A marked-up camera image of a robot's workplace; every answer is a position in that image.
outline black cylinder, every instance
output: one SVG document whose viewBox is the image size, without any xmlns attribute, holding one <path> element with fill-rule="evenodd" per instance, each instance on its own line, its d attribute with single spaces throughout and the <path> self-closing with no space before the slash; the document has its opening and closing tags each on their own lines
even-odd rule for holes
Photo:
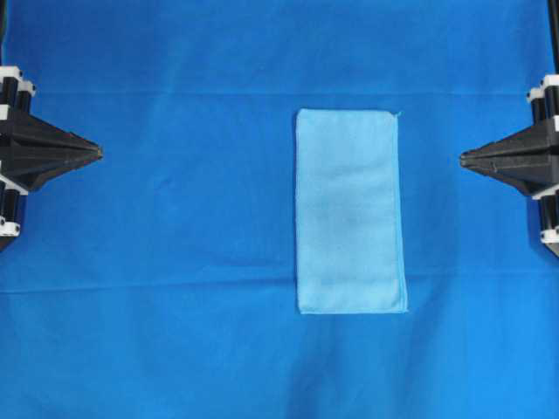
<svg viewBox="0 0 559 419">
<path fill-rule="evenodd" d="M 532 100 L 532 117 L 534 123 L 537 124 L 541 120 L 545 120 L 545 99 L 538 98 Z"/>
<path fill-rule="evenodd" d="M 553 230 L 557 226 L 556 196 L 543 196 L 540 200 L 540 225 L 542 231 Z"/>
<path fill-rule="evenodd" d="M 17 79 L 14 77 L 3 78 L 2 93 L 0 93 L 0 105 L 16 105 L 17 84 Z"/>
<path fill-rule="evenodd" d="M 548 118 L 559 115 L 559 86 L 545 89 L 545 112 Z"/>
<path fill-rule="evenodd" d="M 29 113 L 31 110 L 31 93 L 22 90 L 17 94 L 17 109 Z"/>
<path fill-rule="evenodd" d="M 2 200 L 2 216 L 8 222 L 15 222 L 17 218 L 17 203 L 19 201 L 19 192 L 15 189 L 4 191 Z"/>
<path fill-rule="evenodd" d="M 553 59 L 556 64 L 556 73 L 559 73 L 559 0 L 548 0 L 548 9 Z"/>
</svg>

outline light blue towel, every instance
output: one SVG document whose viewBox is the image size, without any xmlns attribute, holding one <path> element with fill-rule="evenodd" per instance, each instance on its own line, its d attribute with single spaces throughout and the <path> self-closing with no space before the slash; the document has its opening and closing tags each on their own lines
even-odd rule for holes
<svg viewBox="0 0 559 419">
<path fill-rule="evenodd" d="M 397 116 L 302 109 L 296 124 L 300 311 L 407 311 Z"/>
</svg>

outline black plastic part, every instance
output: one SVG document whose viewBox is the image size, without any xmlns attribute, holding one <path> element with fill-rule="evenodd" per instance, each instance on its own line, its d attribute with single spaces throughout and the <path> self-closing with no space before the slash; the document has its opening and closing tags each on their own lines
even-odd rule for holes
<svg viewBox="0 0 559 419">
<path fill-rule="evenodd" d="M 0 173 L 22 188 L 35 191 L 50 179 L 102 157 L 101 148 L 10 108 L 0 120 Z"/>
<path fill-rule="evenodd" d="M 6 221 L 12 223 L 16 222 L 18 201 L 19 192 L 15 189 L 8 189 L 4 192 L 0 215 L 2 215 Z"/>
<path fill-rule="evenodd" d="M 532 118 L 534 119 L 534 123 L 546 119 L 544 98 L 532 100 Z"/>
<path fill-rule="evenodd" d="M 554 230 L 557 226 L 557 200 L 555 195 L 540 200 L 540 223 L 542 231 Z"/>
<path fill-rule="evenodd" d="M 548 118 L 559 114 L 559 86 L 545 89 L 545 109 Z"/>
<path fill-rule="evenodd" d="M 556 64 L 556 72 L 559 73 L 559 2 L 557 0 L 548 0 L 548 9 L 553 59 Z"/>
<path fill-rule="evenodd" d="M 18 81 L 13 77 L 4 77 L 2 81 L 2 92 L 0 93 L 0 105 L 16 105 Z"/>
<path fill-rule="evenodd" d="M 17 109 L 29 113 L 31 110 L 31 93 L 22 90 L 17 93 Z"/>
<path fill-rule="evenodd" d="M 20 234 L 24 230 L 26 208 L 27 208 L 27 196 L 20 195 L 17 201 L 17 211 L 16 211 L 16 223 L 19 224 Z"/>
<path fill-rule="evenodd" d="M 465 152 L 460 164 L 531 196 L 559 183 L 558 151 L 555 121 L 547 119 L 504 140 Z"/>
</svg>

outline blue background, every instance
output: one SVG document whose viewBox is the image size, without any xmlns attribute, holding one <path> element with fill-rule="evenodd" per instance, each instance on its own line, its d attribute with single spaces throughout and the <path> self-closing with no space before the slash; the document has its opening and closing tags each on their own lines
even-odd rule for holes
<svg viewBox="0 0 559 419">
<path fill-rule="evenodd" d="M 0 417 L 559 415 L 558 262 L 458 161 L 530 124 L 545 2 L 14 0 L 4 46 L 105 158 L 1 255 Z M 301 107 L 403 112 L 409 313 L 297 312 Z"/>
</svg>

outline microfiber cloth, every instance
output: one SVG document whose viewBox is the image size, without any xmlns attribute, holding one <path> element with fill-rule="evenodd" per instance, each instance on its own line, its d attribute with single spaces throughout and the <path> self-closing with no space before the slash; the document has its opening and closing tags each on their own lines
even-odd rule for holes
<svg viewBox="0 0 559 419">
<path fill-rule="evenodd" d="M 301 109 L 296 143 L 300 311 L 407 311 L 397 116 Z"/>
</svg>

